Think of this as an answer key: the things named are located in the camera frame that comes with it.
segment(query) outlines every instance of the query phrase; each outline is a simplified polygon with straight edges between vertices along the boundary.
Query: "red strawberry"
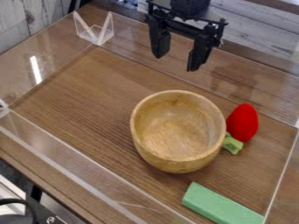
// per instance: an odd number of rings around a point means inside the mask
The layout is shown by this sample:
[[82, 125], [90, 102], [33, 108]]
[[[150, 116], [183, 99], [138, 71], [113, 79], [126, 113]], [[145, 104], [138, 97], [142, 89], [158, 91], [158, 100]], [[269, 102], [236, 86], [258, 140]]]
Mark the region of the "red strawberry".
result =
[[241, 104], [228, 118], [228, 131], [241, 141], [248, 142], [258, 132], [258, 112], [248, 104]]

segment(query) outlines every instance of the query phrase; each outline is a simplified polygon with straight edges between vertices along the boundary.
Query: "wooden bowl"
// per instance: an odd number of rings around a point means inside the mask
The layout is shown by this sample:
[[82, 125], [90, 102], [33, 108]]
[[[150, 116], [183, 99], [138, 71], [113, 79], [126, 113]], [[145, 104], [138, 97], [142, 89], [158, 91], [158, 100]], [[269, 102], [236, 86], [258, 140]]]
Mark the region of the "wooden bowl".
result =
[[226, 120], [203, 96], [163, 91], [137, 105], [131, 132], [138, 152], [153, 166], [171, 173], [194, 172], [220, 154]]

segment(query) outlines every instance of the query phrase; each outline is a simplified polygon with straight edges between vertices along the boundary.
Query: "clear plastic stand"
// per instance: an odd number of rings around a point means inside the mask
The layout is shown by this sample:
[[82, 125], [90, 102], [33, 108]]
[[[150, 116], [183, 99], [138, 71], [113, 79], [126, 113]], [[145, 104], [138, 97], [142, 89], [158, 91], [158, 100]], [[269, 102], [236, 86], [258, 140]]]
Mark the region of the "clear plastic stand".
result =
[[74, 20], [79, 37], [90, 41], [93, 44], [102, 46], [115, 36], [114, 18], [111, 12], [107, 14], [103, 27], [95, 24], [89, 27], [77, 11], [74, 12]]

